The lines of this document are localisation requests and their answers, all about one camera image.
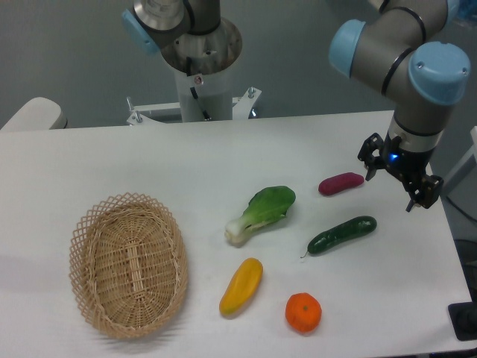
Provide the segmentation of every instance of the green cucumber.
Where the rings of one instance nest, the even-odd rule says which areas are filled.
[[[377,224],[372,216],[358,216],[317,235],[308,244],[308,252],[321,254],[343,242],[372,233]]]

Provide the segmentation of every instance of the woven basket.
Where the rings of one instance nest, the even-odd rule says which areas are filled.
[[[182,236],[146,195],[109,197],[73,232],[70,279],[81,315],[118,339],[144,336],[180,308],[187,287]]]

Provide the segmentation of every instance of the gray floor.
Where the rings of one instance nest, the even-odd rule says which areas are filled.
[[[132,3],[0,1],[0,127],[38,96],[57,102],[75,128],[123,125],[128,95],[137,105],[177,101],[172,74],[162,59],[144,55],[121,26],[121,12]],[[244,43],[230,84],[233,95],[242,95],[249,86],[260,88],[259,116],[393,109],[386,98],[331,69],[327,58],[341,24],[354,18],[372,22],[379,16],[367,1],[222,0],[221,10]],[[477,28],[451,24],[433,40],[461,47],[477,72],[476,38]],[[472,145],[476,94],[473,73],[432,158],[437,175],[445,176]],[[474,171],[450,194],[473,216],[476,184]],[[443,202],[453,236],[477,239],[476,225]]]

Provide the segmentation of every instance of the yellow squash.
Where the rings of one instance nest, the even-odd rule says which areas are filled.
[[[262,263],[253,257],[240,265],[221,299],[219,310],[222,315],[236,313],[253,296],[259,287],[262,273]]]

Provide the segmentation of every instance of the white vegetable stem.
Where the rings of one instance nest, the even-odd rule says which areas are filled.
[[[244,244],[249,235],[245,229],[250,226],[250,220],[246,215],[238,219],[231,220],[225,225],[225,237],[227,241],[235,246]]]

